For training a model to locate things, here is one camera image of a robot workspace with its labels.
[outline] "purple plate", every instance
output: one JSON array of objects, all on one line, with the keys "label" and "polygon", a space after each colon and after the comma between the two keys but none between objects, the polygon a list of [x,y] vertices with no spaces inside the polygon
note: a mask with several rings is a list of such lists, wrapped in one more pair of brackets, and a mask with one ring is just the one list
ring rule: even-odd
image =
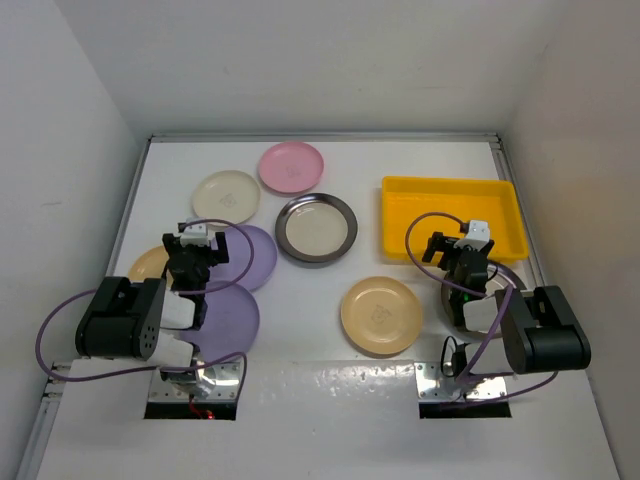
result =
[{"label": "purple plate", "polygon": [[236,284],[207,293],[205,300],[208,309],[202,328],[182,331],[180,338],[197,345],[205,361],[248,352],[260,326],[260,310],[251,292]]},{"label": "purple plate", "polygon": [[[278,248],[271,235],[263,229],[253,225],[241,225],[240,228],[251,238],[255,256],[253,265],[238,282],[238,285],[253,291],[267,283],[274,268],[276,268]],[[229,249],[229,263],[223,263],[211,269],[211,281],[207,286],[211,286],[212,282],[233,280],[242,273],[249,261],[251,250],[244,235],[235,228],[227,228],[224,233],[226,234],[227,248]],[[215,239],[211,243],[212,248],[217,248]]]}]

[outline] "stainless steel bowl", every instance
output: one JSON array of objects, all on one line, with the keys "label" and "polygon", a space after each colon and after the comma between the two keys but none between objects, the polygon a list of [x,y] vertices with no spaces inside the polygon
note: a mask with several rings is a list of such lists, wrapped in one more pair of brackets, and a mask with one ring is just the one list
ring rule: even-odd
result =
[{"label": "stainless steel bowl", "polygon": [[[287,238],[287,222],[289,221],[291,214],[297,208],[300,208],[303,205],[309,203],[324,203],[327,205],[331,205],[336,210],[338,210],[346,220],[347,237],[337,250],[334,250],[333,252],[326,255],[308,255],[296,250],[293,245],[291,245],[291,242],[289,242],[289,239]],[[349,205],[344,203],[339,198],[326,193],[308,193],[306,195],[302,195],[301,197],[294,198],[284,206],[284,208],[278,214],[278,218],[276,219],[276,241],[278,242],[278,245],[280,245],[280,248],[282,248],[282,250],[291,255],[293,258],[306,263],[326,263],[337,260],[342,255],[347,253],[347,251],[353,245],[353,242],[355,241],[357,235],[358,221],[356,220],[356,216],[353,213],[353,210],[351,210]]]}]

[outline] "yellow plate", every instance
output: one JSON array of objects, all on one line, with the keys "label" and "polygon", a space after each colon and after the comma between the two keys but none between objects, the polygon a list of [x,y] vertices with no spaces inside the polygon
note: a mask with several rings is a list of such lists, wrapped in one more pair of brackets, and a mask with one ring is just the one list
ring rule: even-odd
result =
[{"label": "yellow plate", "polygon": [[404,283],[389,277],[356,283],[342,300],[340,316],[351,341],[376,355],[400,353],[422,329],[420,301]]},{"label": "yellow plate", "polygon": [[[446,212],[464,222],[489,222],[495,242],[489,258],[513,263],[529,256],[527,237],[516,193],[510,182],[501,180],[461,180],[456,178],[385,177],[382,179],[382,236],[389,258],[409,260],[404,237],[418,216]],[[459,226],[446,218],[422,220],[411,234],[411,250],[418,258],[427,248],[433,232],[461,237]],[[432,265],[440,261],[437,254]]]},{"label": "yellow plate", "polygon": [[[160,278],[164,266],[169,260],[169,255],[164,247],[155,247],[143,253],[129,269],[129,280],[132,282],[142,282],[146,278]],[[170,279],[167,275],[167,286]]]}]

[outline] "white wall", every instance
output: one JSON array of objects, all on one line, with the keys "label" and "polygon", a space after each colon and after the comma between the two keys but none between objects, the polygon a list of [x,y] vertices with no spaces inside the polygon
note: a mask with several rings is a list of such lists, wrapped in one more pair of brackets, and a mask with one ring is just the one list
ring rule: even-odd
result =
[{"label": "white wall", "polygon": [[589,336],[624,478],[640,478],[640,2],[575,1],[506,134],[545,270]]},{"label": "white wall", "polygon": [[56,0],[134,131],[502,128],[565,0]]},{"label": "white wall", "polygon": [[[140,149],[53,0],[0,2],[0,71],[0,479],[10,479],[44,387],[37,327],[104,274]],[[73,355],[70,314],[82,308],[55,320],[48,359]]]}]

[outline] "beige plate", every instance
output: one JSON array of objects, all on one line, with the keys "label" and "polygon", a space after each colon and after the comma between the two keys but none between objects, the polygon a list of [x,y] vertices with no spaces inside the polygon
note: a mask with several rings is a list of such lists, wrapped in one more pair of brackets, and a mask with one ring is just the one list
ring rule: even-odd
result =
[{"label": "beige plate", "polygon": [[191,196],[196,215],[242,223],[260,203],[260,187],[253,177],[238,170],[224,170],[205,178]]},{"label": "beige plate", "polygon": [[389,277],[356,283],[342,300],[342,326],[360,348],[393,355],[408,348],[422,329],[422,307],[413,292]]},{"label": "beige plate", "polygon": [[[142,282],[145,278],[160,278],[167,260],[169,260],[169,255],[164,247],[152,248],[143,253],[129,269],[129,280]],[[169,274],[167,274],[167,286],[171,285],[171,281]]]}]

